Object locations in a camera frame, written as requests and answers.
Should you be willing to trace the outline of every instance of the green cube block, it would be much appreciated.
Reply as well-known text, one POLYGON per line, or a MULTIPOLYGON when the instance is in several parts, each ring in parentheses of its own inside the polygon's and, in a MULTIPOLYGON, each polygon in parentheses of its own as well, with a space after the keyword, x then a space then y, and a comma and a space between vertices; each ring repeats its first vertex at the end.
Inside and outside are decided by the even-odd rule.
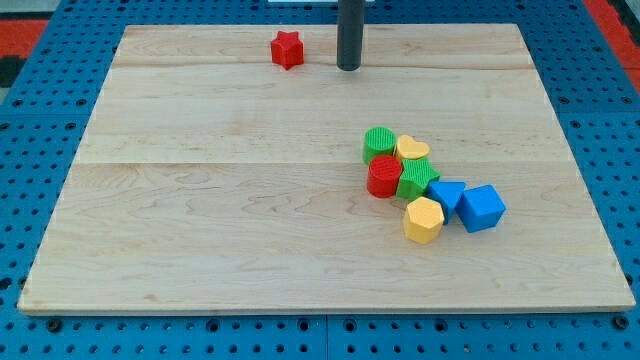
POLYGON ((396 134, 385 127, 374 127, 364 135, 362 161, 369 165, 378 155, 393 155, 396 148, 396 134))
POLYGON ((430 181, 440 180, 440 173, 431 167, 429 159, 402 160, 402 175, 396 196, 413 201, 424 195, 430 181))

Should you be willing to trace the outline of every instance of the yellow heart-shaped block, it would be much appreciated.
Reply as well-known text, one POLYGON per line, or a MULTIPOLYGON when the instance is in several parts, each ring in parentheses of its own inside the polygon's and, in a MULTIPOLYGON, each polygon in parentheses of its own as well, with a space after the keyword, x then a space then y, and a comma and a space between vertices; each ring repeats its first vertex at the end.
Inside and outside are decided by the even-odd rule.
POLYGON ((416 160, 429 155, 431 148, 425 142, 415 141, 409 135, 402 135, 396 143, 396 159, 402 162, 404 159, 416 160))

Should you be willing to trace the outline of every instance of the blue block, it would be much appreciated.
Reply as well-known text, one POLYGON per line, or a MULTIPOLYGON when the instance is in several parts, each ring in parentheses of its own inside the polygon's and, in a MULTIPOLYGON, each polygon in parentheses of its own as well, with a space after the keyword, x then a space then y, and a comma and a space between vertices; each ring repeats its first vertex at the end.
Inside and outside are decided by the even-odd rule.
POLYGON ((484 185, 462 193, 456 207, 467 231, 472 233, 496 226, 507 210, 493 185, 484 185))
POLYGON ((458 181, 431 181, 427 188, 427 197, 442 206, 444 224, 447 225, 453 216, 456 206, 462 197, 467 184, 458 181))

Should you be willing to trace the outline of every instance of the wooden board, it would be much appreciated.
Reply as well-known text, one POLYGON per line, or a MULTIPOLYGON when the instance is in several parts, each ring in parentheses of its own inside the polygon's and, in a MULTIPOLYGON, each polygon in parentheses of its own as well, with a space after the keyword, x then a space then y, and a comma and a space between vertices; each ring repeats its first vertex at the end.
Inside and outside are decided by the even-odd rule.
POLYGON ((521 313, 635 304, 515 25, 130 26, 19 308, 30 315, 521 313), (271 64, 277 30, 306 64, 271 64), (426 140, 509 210, 424 246, 365 131, 426 140))

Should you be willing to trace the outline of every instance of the toy block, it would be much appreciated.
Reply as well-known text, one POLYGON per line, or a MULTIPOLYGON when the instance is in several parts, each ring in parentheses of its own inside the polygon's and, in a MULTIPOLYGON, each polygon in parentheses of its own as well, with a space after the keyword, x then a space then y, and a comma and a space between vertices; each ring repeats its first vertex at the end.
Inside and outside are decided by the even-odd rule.
POLYGON ((412 241, 426 244, 440 235, 444 214, 437 201, 419 197, 407 205, 402 225, 404 235, 412 241))
POLYGON ((440 173, 431 167, 427 158, 402 160, 402 175, 398 181, 396 196, 413 201, 424 195, 430 181, 440 179, 440 173))
POLYGON ((364 135, 362 161, 369 165, 378 155, 393 155, 396 148, 396 134, 385 127, 374 127, 364 135))
POLYGON ((458 216, 472 233, 494 227, 507 210, 493 185, 484 185, 462 193, 456 206, 458 216))
POLYGON ((278 31, 276 38, 271 41, 271 61, 286 70, 304 64, 304 46, 297 31, 278 31))
POLYGON ((431 181, 427 187, 427 197, 442 206, 444 225, 449 223, 467 184, 457 181, 431 181))
POLYGON ((369 163, 367 190, 371 195, 388 198, 396 193, 398 180, 402 174, 402 165, 391 155, 376 156, 369 163))
POLYGON ((425 142, 416 141, 409 135, 401 135, 396 144, 396 159, 402 162, 404 159, 417 160, 429 156, 431 148, 425 142))

